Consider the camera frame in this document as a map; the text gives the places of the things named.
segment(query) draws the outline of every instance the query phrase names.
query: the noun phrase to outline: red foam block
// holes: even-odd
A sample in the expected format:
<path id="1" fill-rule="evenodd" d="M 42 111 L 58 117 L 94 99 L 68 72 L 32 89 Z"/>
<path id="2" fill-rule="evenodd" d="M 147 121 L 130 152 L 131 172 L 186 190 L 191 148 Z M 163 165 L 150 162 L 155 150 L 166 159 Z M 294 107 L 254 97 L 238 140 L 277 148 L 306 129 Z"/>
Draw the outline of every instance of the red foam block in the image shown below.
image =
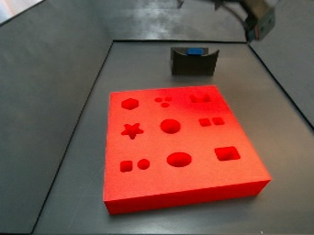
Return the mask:
<path id="1" fill-rule="evenodd" d="M 270 180 L 214 86 L 111 94 L 103 188 L 111 214 L 255 196 Z"/>

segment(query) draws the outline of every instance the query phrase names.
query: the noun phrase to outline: circular hole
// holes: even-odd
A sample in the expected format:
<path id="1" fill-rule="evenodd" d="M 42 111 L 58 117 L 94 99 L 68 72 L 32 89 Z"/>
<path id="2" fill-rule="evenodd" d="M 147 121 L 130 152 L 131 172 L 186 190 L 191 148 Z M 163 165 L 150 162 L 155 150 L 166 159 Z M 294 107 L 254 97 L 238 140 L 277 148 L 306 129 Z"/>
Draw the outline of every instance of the circular hole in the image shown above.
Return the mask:
<path id="1" fill-rule="evenodd" d="M 181 123 L 174 119 L 166 119 L 161 123 L 161 129 L 169 134 L 174 134 L 181 130 Z"/>
<path id="2" fill-rule="evenodd" d="M 170 106 L 169 103 L 162 103 L 162 107 L 167 107 L 167 106 Z"/>
<path id="3" fill-rule="evenodd" d="M 142 170 L 146 170 L 150 167 L 150 161 L 147 159 L 139 160 L 138 166 Z"/>
<path id="4" fill-rule="evenodd" d="M 191 156 L 185 152 L 175 152 L 167 158 L 169 165 L 185 167 L 191 163 Z"/>

